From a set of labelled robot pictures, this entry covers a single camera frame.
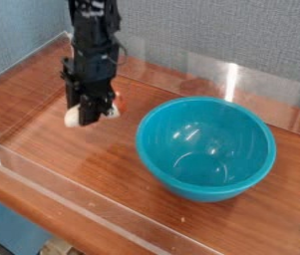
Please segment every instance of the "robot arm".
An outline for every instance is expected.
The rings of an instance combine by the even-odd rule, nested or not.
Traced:
[[[116,0],[68,0],[73,57],[63,59],[67,127],[85,126],[118,108],[111,80],[116,75],[120,30]]]

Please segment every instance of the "teal bowl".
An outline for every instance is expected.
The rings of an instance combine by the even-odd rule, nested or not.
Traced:
[[[136,150],[163,186],[200,202],[227,199],[257,184],[275,157],[259,117],[207,97],[180,98],[152,109],[138,128]]]

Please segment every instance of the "bowl rim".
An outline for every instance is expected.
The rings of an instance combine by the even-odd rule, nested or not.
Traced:
[[[214,102],[214,103],[227,105],[229,107],[231,107],[233,109],[235,109],[237,111],[239,111],[245,115],[247,115],[250,117],[250,119],[257,123],[258,127],[261,128],[261,130],[263,132],[263,136],[265,136],[266,143],[267,143],[267,153],[266,153],[266,157],[265,157],[262,166],[246,179],[243,179],[235,183],[231,183],[227,185],[225,184],[222,186],[199,186],[199,185],[194,185],[194,184],[182,182],[158,169],[158,167],[154,165],[154,163],[151,162],[151,160],[146,154],[142,137],[143,137],[144,128],[146,128],[146,125],[147,125],[150,119],[163,109],[166,109],[176,104],[191,102],[191,101]],[[136,151],[138,151],[140,160],[142,160],[143,164],[146,165],[147,170],[158,178],[158,180],[162,183],[166,183],[178,189],[188,190],[191,192],[198,192],[198,193],[199,192],[227,193],[227,192],[234,192],[234,191],[243,190],[243,189],[249,188],[257,182],[259,182],[261,179],[266,176],[266,174],[269,173],[270,168],[273,166],[274,160],[275,160],[274,137],[273,137],[273,134],[271,134],[271,131],[270,131],[267,125],[261,120],[261,118],[249,109],[246,109],[245,107],[242,107],[241,105],[238,105],[233,102],[227,102],[223,99],[217,99],[213,97],[200,97],[200,96],[184,97],[184,98],[178,98],[178,99],[170,100],[170,101],[164,102],[163,104],[158,105],[146,114],[146,116],[143,117],[143,119],[140,121],[138,131],[136,131]]]

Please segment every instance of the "wooden table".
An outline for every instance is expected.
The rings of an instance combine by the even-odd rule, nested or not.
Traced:
[[[128,103],[123,117],[64,128],[65,55],[68,42],[59,39],[0,76],[0,202],[87,254],[300,254],[300,135],[279,128],[300,109],[235,92],[238,102],[278,126],[270,126],[275,164],[235,198],[190,202],[148,174],[135,132],[158,104],[195,94],[221,97],[222,89],[131,59],[122,72],[142,82],[124,76],[114,81]]]

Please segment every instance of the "gray wall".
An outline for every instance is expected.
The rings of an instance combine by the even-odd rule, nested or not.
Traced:
[[[65,28],[64,0],[0,0],[0,72]]]
[[[119,8],[120,37],[144,39],[151,62],[184,71],[190,51],[300,82],[300,0],[119,0]]]

